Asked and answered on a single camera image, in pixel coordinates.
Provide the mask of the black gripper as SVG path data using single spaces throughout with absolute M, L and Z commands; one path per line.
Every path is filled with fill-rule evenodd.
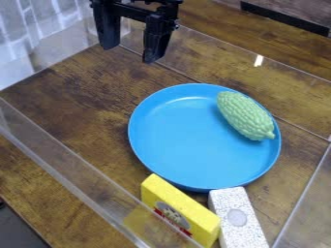
M 120 17 L 145 21 L 144 55 L 146 64 L 166 51 L 172 32 L 178 28 L 177 15 L 184 0 L 89 0 L 100 45 L 104 50 L 120 44 Z

